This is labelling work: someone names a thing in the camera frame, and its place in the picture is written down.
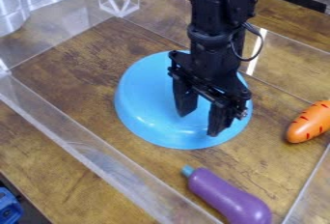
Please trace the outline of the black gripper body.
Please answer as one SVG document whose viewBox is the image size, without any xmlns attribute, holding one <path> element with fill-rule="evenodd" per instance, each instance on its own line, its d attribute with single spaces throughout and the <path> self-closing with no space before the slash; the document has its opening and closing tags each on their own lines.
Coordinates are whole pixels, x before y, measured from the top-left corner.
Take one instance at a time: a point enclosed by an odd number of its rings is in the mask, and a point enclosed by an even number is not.
<svg viewBox="0 0 330 224">
<path fill-rule="evenodd" d="M 187 35 L 189 52 L 168 52 L 168 76 L 191 84 L 199 97 L 211 104 L 232 107 L 233 119 L 241 119 L 247 112 L 245 103 L 251 99 L 251 92 L 237 79 L 244 29 L 239 27 L 208 35 L 189 25 Z"/>
</svg>

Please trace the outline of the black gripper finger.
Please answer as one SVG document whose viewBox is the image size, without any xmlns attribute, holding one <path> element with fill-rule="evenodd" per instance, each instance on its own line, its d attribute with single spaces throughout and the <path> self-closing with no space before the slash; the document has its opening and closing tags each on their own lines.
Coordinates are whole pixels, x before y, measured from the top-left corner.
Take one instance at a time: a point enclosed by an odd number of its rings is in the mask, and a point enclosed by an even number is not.
<svg viewBox="0 0 330 224">
<path fill-rule="evenodd" d="M 177 115 L 184 117 L 196 110 L 199 95 L 181 79 L 172 80 L 172 93 Z"/>
<path fill-rule="evenodd" d="M 231 126 L 233 121 L 233 108 L 229 106 L 209 105 L 207 135 L 215 137 Z"/>
</svg>

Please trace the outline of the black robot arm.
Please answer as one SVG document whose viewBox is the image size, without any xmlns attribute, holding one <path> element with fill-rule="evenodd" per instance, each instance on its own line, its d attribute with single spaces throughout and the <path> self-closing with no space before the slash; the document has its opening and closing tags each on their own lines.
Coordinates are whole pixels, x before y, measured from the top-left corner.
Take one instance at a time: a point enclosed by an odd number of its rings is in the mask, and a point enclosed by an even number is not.
<svg viewBox="0 0 330 224">
<path fill-rule="evenodd" d="M 237 78 L 244 33 L 253 28 L 256 0 L 189 0 L 191 23 L 187 53 L 168 52 L 172 93 L 177 114 L 184 117 L 197 108 L 197 99 L 209 101 L 207 134 L 217 135 L 235 119 L 247 114 L 251 92 Z"/>
</svg>

